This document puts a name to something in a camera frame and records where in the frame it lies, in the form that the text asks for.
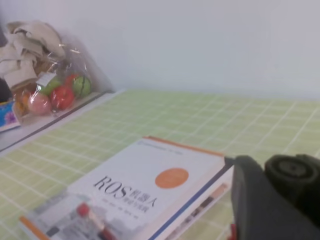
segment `white shelf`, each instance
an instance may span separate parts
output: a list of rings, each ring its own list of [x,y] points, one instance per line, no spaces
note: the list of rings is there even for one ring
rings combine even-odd
[[[43,129],[53,125],[61,119],[67,117],[71,113],[84,107],[87,103],[98,98],[101,93],[92,92],[89,96],[80,99],[74,103],[74,105],[64,111],[57,112],[55,114],[46,116],[34,116],[30,115],[23,119],[20,127],[10,129],[4,132],[0,132],[0,152],[23,139],[26,139]]]

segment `beige cloth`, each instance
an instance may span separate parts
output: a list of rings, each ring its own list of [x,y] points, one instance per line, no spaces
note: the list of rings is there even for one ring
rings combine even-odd
[[[43,48],[59,58],[66,56],[59,35],[43,22],[10,22],[7,31],[8,43],[0,48],[0,78],[11,89],[37,78],[34,67]]]

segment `grid pattern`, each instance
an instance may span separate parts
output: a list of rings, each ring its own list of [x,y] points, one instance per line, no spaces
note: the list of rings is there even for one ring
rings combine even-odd
[[[27,239],[17,227],[40,205],[142,136],[247,154],[320,157],[320,102],[217,94],[126,91],[0,157],[0,239]],[[181,240],[224,240],[232,221],[224,196]]]

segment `white book cover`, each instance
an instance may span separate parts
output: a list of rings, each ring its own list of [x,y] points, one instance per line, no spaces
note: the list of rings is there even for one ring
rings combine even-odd
[[[20,226],[40,240],[163,239],[224,166],[219,153],[144,137],[21,217]]]

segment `small box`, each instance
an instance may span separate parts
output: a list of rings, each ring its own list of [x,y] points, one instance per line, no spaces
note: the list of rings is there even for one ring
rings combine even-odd
[[[0,132],[21,126],[16,112],[14,101],[0,103]]]

